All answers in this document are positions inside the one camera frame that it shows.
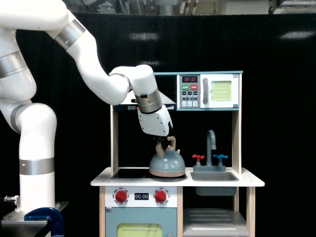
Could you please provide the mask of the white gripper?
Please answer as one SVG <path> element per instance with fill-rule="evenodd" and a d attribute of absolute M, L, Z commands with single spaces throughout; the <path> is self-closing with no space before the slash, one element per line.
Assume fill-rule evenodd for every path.
<path fill-rule="evenodd" d="M 138 119 L 140 126 L 144 133 L 159 136 L 157 138 L 157 144 L 163 140 L 169 141 L 169 129 L 173 128 L 172 120 L 168 109 L 165 105 L 162 108 L 151 114 L 144 114 L 138 110 Z"/>

